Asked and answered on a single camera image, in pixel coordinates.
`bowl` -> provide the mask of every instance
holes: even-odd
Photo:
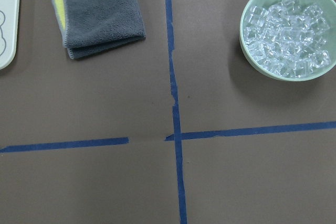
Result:
[[[244,37],[243,37],[243,29],[245,27],[245,16],[248,13],[248,10],[252,6],[260,6],[264,8],[268,8],[274,3],[277,3],[281,0],[250,0],[247,5],[244,8],[242,18],[240,19],[240,28],[239,28],[239,40],[240,45],[242,47],[243,53],[248,60],[248,62],[260,73],[271,77],[273,79],[282,80],[282,81],[307,81],[314,78],[317,78],[326,72],[328,72],[330,69],[332,69],[336,65],[336,3],[334,0],[299,0],[300,5],[310,5],[313,3],[317,3],[321,9],[323,10],[323,15],[326,18],[327,22],[330,25],[330,29],[324,34],[325,38],[328,40],[325,49],[329,52],[329,57],[331,63],[324,67],[315,69],[313,73],[310,75],[304,77],[304,78],[288,78],[288,77],[282,77],[278,76],[276,74],[273,74],[269,72],[268,70],[264,69],[261,65],[258,64],[248,51],[248,48],[245,44]]]

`tape strip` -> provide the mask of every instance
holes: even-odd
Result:
[[[31,152],[31,151],[56,150],[56,149],[68,149],[68,148],[119,145],[128,143],[129,143],[128,137],[121,137],[121,138],[107,138],[107,139],[46,143],[46,144],[12,145],[0,149],[0,153]]]
[[[168,38],[171,94],[175,100],[175,104],[173,105],[173,123],[174,123],[173,140],[175,141],[178,203],[179,203],[179,210],[180,210],[180,223],[187,224],[185,189],[184,189],[184,181],[183,181],[183,152],[182,152],[180,111],[178,108],[179,107],[179,95],[177,91],[177,82],[176,82],[176,77],[175,77],[174,62],[173,62],[173,56],[172,56],[172,52],[174,50],[172,0],[165,0],[165,2],[166,2],[166,21],[167,21],[167,38]]]
[[[223,131],[188,132],[188,133],[182,133],[182,140],[210,138],[216,136],[245,136],[245,135],[272,134],[272,133],[284,133],[284,132],[296,132],[296,131],[315,131],[326,129],[336,129],[336,121],[265,126],[265,127],[243,128],[243,129],[233,129]],[[173,141],[174,135],[166,137],[165,140]]]

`blue painter's tape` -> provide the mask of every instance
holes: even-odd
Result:
[[[60,142],[60,143],[13,145],[13,146],[7,146],[5,148],[0,149],[0,153],[57,150],[57,149],[68,149],[68,148],[119,145],[119,144],[128,144],[128,143],[129,143],[129,139],[127,137],[121,137],[121,138],[107,138],[107,139],[84,140],[84,141],[73,141],[73,142]]]
[[[182,136],[179,111],[179,95],[177,91],[177,82],[174,71],[174,62],[172,52],[174,50],[174,28],[173,28],[173,10],[172,0],[166,2],[166,21],[167,21],[167,39],[168,39],[168,54],[169,54],[169,72],[171,93],[174,98],[173,105],[173,125],[174,125],[174,141],[175,141],[175,156],[176,156],[176,173],[177,173],[177,188],[178,188],[178,203],[180,210],[181,224],[187,224],[185,189],[183,181],[183,152],[182,152]]]
[[[188,132],[188,133],[182,133],[182,140],[210,138],[216,136],[245,136],[245,135],[272,134],[272,133],[284,133],[284,132],[296,132],[296,131],[326,130],[326,129],[336,129],[336,121],[265,126],[265,127],[243,128],[243,129],[233,129],[223,131]],[[172,141],[173,139],[174,135],[166,137],[166,141]]]

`folded towel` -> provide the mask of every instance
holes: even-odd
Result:
[[[145,38],[137,0],[52,0],[71,59]]]

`bowl rim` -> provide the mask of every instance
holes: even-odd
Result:
[[[249,50],[247,49],[247,46],[245,44],[245,40],[243,37],[243,23],[244,23],[244,17],[245,14],[248,10],[248,8],[250,7],[252,1],[254,0],[249,0],[247,2],[247,4],[245,5],[245,8],[243,10],[242,16],[240,18],[240,24],[239,24],[239,39],[240,39],[240,45],[243,47],[244,50],[244,55],[245,57],[248,57],[249,60],[251,60],[254,63],[254,68],[258,68],[257,70],[261,73],[265,73],[267,74],[267,76],[273,78],[273,79],[277,79],[277,80],[283,80],[283,81],[308,81],[308,80],[312,80],[315,79],[317,77],[320,77],[322,75],[324,75],[325,73],[327,73],[328,71],[330,71],[335,65],[336,65],[336,60],[329,65],[327,68],[325,68],[322,72],[320,72],[319,74],[314,74],[311,77],[305,77],[305,78],[288,78],[288,77],[282,77],[282,76],[278,76],[274,73],[269,72],[268,70],[264,69],[256,60],[254,60],[254,58],[252,57],[252,55],[250,54]],[[334,0],[330,0],[331,4],[333,4],[336,8],[336,2]]]

